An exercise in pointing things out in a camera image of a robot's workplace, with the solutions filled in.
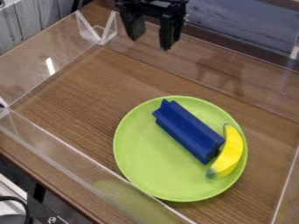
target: yellow banana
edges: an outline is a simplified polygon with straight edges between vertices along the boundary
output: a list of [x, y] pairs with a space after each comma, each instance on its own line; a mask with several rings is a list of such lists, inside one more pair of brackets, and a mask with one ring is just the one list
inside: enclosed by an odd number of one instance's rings
[[243, 137], [229, 124], [224, 124], [224, 136], [225, 143], [221, 152], [207, 171], [205, 177], [208, 179], [229, 175], [233, 172], [241, 157], [244, 148]]

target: blue foam block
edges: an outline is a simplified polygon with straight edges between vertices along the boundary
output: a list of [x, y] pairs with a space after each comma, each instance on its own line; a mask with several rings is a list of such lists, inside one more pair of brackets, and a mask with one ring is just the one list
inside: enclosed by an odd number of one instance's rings
[[163, 100], [153, 112], [157, 125], [188, 152], [207, 164], [216, 155], [224, 138], [176, 102]]

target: wooden table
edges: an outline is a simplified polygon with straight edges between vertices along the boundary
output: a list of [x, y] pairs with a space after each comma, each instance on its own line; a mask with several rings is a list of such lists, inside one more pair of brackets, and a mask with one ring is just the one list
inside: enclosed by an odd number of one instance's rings
[[[92, 3], [83, 13], [95, 24], [108, 11]], [[55, 35], [57, 31], [71, 35], [71, 29], [61, 27], [63, 23], [59, 23], [36, 39]], [[157, 51], [157, 43], [151, 41], [156, 38], [152, 26], [148, 33], [149, 36], [132, 43], [120, 28], [119, 35], [104, 47], [96, 45], [88, 49], [13, 104], [13, 111], [121, 175], [113, 159], [112, 140], [127, 112], [141, 102], [167, 95], [188, 95], [212, 102], [229, 112], [247, 136], [244, 174], [231, 189], [212, 199], [164, 203], [196, 223], [269, 223], [273, 215], [276, 223], [292, 223], [297, 219], [299, 180], [291, 173], [285, 186], [285, 179], [292, 163], [296, 170], [299, 165], [299, 159], [295, 160], [297, 73], [188, 37], [169, 52]], [[33, 41], [35, 38], [24, 43], [22, 51]], [[18, 132], [29, 136], [31, 128], [25, 125]], [[133, 223], [76, 181], [77, 178], [93, 179], [95, 173], [92, 167], [88, 171], [80, 167], [83, 158], [64, 154], [64, 146], [47, 144], [48, 137], [37, 133], [32, 139], [48, 157], [72, 161], [73, 164], [65, 164], [65, 167], [76, 171], [76, 176], [55, 168], [2, 132], [0, 139], [1, 154], [95, 222]], [[284, 186], [287, 191], [280, 197]]]

